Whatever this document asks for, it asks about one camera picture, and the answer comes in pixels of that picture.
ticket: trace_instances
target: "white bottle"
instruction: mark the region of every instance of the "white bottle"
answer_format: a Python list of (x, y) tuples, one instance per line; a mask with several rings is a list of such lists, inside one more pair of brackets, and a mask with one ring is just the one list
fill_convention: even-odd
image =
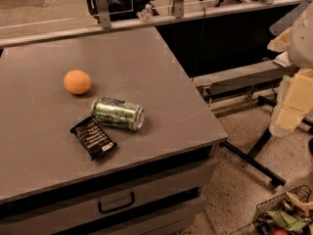
[(143, 22), (151, 22), (153, 20), (154, 12), (150, 4), (146, 4), (146, 8), (141, 13), (137, 13), (138, 18)]

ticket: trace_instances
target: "black packet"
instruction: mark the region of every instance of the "black packet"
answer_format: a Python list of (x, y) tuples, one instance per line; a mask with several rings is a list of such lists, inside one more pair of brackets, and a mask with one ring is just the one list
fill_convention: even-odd
[(117, 146), (92, 117), (88, 117), (74, 126), (70, 133), (77, 137), (92, 161), (101, 158)]

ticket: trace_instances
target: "drawer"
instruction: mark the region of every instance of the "drawer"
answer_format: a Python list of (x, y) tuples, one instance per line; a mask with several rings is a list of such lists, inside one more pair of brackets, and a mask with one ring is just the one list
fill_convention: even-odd
[(116, 186), (111, 189), (113, 193), (110, 194), (108, 194), (110, 192), (108, 190), (95, 193), (93, 196), (101, 196), (96, 199), (88, 200), (90, 196), (82, 196), (80, 199), (88, 201), (69, 207), (65, 203), (65, 208), (56, 211), (20, 221), (17, 221), (16, 217), (3, 219), (0, 220), (0, 235), (52, 234), (133, 209), (182, 191), (203, 186), (209, 181), (216, 166), (216, 159), (188, 164)]
[(205, 197), (142, 216), (109, 229), (91, 233), (92, 235), (159, 235), (170, 234), (191, 225), (196, 214), (203, 211)]

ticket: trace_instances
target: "wire mesh basket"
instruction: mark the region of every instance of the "wire mesh basket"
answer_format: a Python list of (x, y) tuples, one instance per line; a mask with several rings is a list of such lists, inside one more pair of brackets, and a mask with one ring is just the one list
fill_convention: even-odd
[[(290, 193), (295, 194), (295, 196), (299, 199), (299, 201), (307, 203), (309, 201), (311, 190), (306, 185), (299, 186), (289, 191)], [(287, 201), (289, 198), (286, 193), (279, 195), (273, 199), (265, 201), (256, 206), (256, 212), (253, 217), (252, 223), (255, 227), (261, 225), (264, 222), (264, 218), (262, 215), (265, 212), (269, 211), (277, 211), (282, 208), (282, 201)]]

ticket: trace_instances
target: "gray tabletop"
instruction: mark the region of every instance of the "gray tabletop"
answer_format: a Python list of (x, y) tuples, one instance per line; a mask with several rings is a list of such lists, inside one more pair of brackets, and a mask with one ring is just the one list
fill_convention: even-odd
[[(71, 70), (90, 75), (85, 95), (65, 90)], [(69, 130), (101, 96), (142, 105), (146, 119), (136, 133), (104, 127), (118, 148), (92, 162)], [(155, 28), (5, 49), (0, 102), (0, 204), (227, 137)]]

